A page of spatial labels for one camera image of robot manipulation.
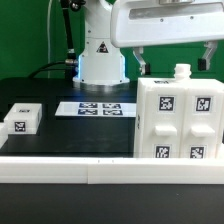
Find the stacked white boxes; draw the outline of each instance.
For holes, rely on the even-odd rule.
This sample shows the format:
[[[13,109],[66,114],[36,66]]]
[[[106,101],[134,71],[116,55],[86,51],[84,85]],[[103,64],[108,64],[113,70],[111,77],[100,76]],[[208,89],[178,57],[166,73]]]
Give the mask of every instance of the stacked white boxes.
[[[175,70],[174,79],[139,79],[134,157],[215,158],[224,128],[224,86],[190,79],[190,65]]]
[[[15,103],[4,122],[8,134],[36,134],[42,117],[41,104]]]

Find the white box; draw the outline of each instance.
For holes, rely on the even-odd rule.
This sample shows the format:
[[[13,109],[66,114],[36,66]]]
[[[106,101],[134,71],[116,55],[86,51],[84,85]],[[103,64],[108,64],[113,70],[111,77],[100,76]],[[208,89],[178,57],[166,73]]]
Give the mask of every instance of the white box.
[[[36,134],[42,117],[42,105],[34,103],[15,103],[4,122],[8,134]]]
[[[8,139],[8,132],[6,124],[0,123],[0,149]]]
[[[224,85],[190,79],[178,64],[175,79],[140,78],[134,157],[216,158],[224,129]]]
[[[223,134],[224,85],[192,79],[187,88],[180,157],[215,158]]]
[[[139,79],[134,157],[179,157],[184,101],[175,79]]]

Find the black surface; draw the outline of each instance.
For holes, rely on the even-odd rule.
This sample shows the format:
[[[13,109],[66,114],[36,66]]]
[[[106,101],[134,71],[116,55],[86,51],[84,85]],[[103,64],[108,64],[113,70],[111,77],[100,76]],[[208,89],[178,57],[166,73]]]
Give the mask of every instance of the black surface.
[[[3,224],[222,224],[222,185],[0,185]]]
[[[70,82],[46,79],[5,79],[0,82],[0,121],[14,103],[41,103],[37,135],[9,135],[0,155],[130,157],[134,118],[55,117],[61,101],[136,102],[136,83],[107,94],[74,89]]]
[[[37,136],[10,136],[1,155],[130,156],[134,119],[58,120],[54,113],[62,99],[133,103],[135,95],[135,87],[101,95],[62,80],[3,80],[1,120],[15,102],[42,102],[44,116]],[[0,184],[0,224],[220,224],[223,207],[223,185]]]

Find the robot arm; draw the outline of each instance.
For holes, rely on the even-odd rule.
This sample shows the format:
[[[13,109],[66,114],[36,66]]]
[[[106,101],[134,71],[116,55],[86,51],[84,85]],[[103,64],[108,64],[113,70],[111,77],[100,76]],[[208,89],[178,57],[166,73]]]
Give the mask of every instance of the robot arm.
[[[221,39],[223,0],[117,0],[113,7],[112,44],[134,47],[135,54],[143,46],[205,41],[208,50],[199,63],[207,70]]]

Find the green background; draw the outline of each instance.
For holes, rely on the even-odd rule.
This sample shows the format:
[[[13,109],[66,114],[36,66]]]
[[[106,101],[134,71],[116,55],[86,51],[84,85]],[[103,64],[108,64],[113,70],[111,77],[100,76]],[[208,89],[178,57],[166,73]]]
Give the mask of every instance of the green background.
[[[29,73],[47,64],[47,10],[48,0],[0,1],[0,79],[26,77]],[[84,12],[70,11],[73,40],[78,54],[84,49]],[[66,39],[63,16],[58,0],[53,1],[51,14],[51,61],[66,58]],[[176,63],[189,63],[195,78],[223,80],[224,41],[219,41],[218,50],[212,59],[209,71],[199,72],[197,60],[205,52],[204,43],[178,44],[147,47],[144,59],[151,64],[153,77],[171,77]],[[126,57],[126,76],[136,80],[140,73],[132,49],[121,50]],[[62,72],[54,72],[63,77]]]

